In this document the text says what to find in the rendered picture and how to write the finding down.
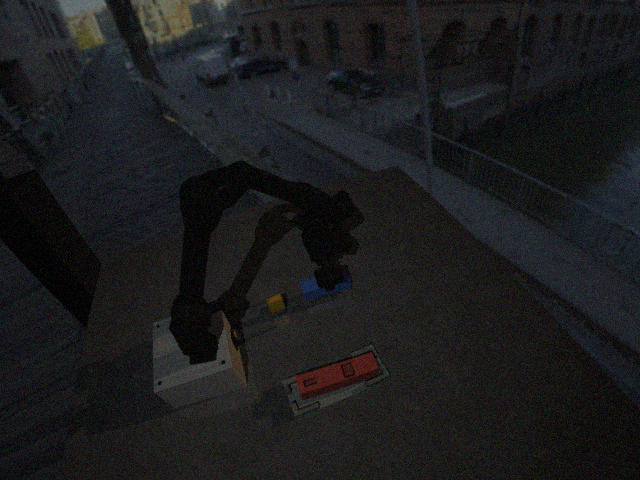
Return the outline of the orange rectangular block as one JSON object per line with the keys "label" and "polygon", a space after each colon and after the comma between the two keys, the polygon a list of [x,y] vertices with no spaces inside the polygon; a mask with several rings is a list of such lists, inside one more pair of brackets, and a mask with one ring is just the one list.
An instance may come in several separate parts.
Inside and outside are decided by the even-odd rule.
{"label": "orange rectangular block", "polygon": [[277,294],[267,299],[266,302],[272,314],[286,308],[281,294]]}

